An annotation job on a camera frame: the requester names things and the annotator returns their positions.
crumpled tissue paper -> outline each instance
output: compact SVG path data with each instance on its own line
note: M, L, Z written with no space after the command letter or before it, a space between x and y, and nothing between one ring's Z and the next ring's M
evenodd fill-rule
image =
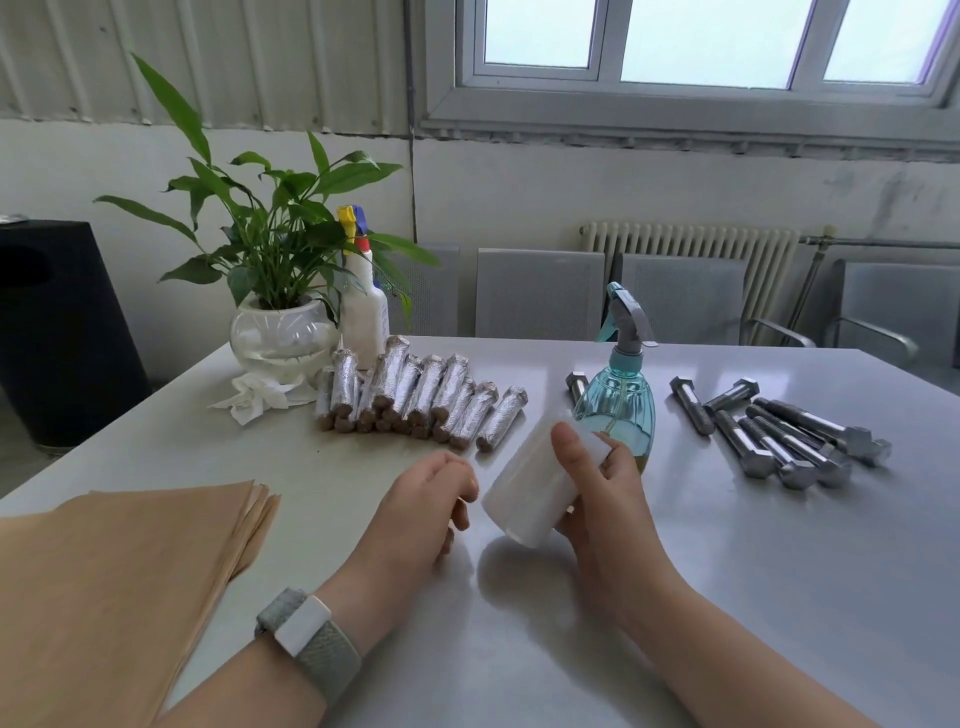
M299 404L308 404L317 398L317 390L310 386L304 375L297 375L289 384L280 384L270 376L247 372L235 378L231 384L238 394L228 400L218 401L210 407L230 409L230 416L240 425L255 420L270 409L289 409Z

white table surface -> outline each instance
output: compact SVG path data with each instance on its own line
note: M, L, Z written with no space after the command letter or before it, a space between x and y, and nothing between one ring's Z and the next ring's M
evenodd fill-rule
M486 490L571 370L592 376L610 345L414 337L413 351L470 358L477 380L526 387L530 403L491 456L468 453ZM644 366L658 408L644 476L684 577L832 690L887 726L960 720L960 398L857 351L664 345ZM253 567L227 589L171 695L176 702L252 638L286 586L313 589L353 548L393 478L440 446L398 435L317 432L311 408L245 428L205 406L240 369L223 347L0 500L0 515L89 490L256 478L283 494ZM700 438L668 398L690 376L703 399L740 376L761 393L894 443L888 470L857 467L842 491L784 490L742 476L726 443ZM369 658L324 725L654 726L692 719L586 610L556 534L513 545L479 505L472 528L410 621Z

potted plant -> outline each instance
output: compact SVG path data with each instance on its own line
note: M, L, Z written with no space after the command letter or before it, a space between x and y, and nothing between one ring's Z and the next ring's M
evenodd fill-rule
M237 311L230 325L230 346L248 371L292 381L312 376L336 346L340 286L351 273L341 265L344 254L359 253L343 226L326 206L330 195L343 194L379 182L400 169L377 163L366 152L350 152L336 161L307 132L316 172L275 169L256 152L244 152L231 165L262 167L258 177L273 184L264 204L244 184L213 163L200 115L147 62L133 56L156 99L183 132L199 158L190 157L194 174L170 180L166 192L181 190L190 197L192 227L134 200L103 195L94 202L116 205L144 220L180 232L197 246L199 255L163 274L160 280L214 283L226 279ZM197 215L208 198L227 209L232 224L222 228L226 242L205 250L196 236ZM437 265L437 259L409 240L384 232L368 233L373 267L383 290L399 296L409 318L410 298L404 276L387 254L409 255Z

right hand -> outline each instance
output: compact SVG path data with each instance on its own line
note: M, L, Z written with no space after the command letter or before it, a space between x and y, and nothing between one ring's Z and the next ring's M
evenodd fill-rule
M629 633L645 594L683 582L660 543L636 461L626 445L597 433L613 447L597 468L569 425L557 423L550 435L580 493L557 530L573 546L588 597Z

glass plant pot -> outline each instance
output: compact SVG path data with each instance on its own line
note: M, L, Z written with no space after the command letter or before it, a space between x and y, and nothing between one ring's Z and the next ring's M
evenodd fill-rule
M260 308L247 297L230 321L230 348L248 372L272 376L281 384L297 375L308 380L330 363L340 332L326 317L320 299L304 297L296 308Z

